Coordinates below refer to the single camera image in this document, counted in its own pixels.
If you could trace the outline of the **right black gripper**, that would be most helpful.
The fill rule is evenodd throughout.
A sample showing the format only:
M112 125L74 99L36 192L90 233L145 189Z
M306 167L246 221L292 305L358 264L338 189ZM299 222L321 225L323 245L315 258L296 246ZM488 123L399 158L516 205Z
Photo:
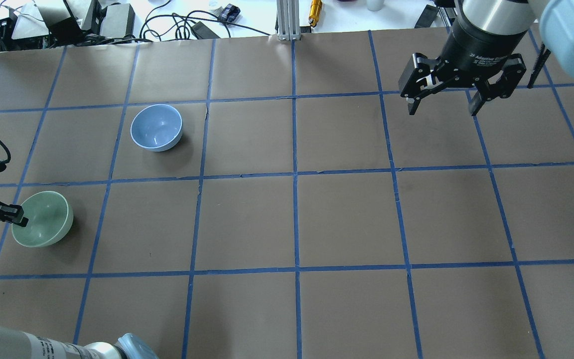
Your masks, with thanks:
M526 30L498 34L483 30L469 18L455 19L437 59L412 54L399 79L400 96L415 115L421 101L445 88L476 88L468 104L471 116L496 98L512 96L526 73L522 55L515 52Z

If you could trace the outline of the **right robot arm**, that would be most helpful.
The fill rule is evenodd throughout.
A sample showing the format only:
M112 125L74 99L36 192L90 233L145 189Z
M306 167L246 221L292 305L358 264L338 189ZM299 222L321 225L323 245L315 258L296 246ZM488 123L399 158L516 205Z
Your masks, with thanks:
M399 79L400 96L414 115L421 101L448 88L476 89L476 116L496 98L512 96L527 68L515 50L534 23L542 45L532 85L551 54L574 78L574 0L456 0L456 17L437 58L414 53Z

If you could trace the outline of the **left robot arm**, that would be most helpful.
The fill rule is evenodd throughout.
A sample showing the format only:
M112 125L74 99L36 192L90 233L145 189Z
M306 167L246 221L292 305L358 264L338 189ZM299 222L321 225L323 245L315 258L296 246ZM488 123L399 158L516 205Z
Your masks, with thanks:
M13 225L14 240L29 248L48 247L68 234L74 211L69 201L56 191L33 194L21 205L0 203L0 219ZM0 359L156 359L158 356L132 333L118 338L114 345L95 342L73 345L0 326Z

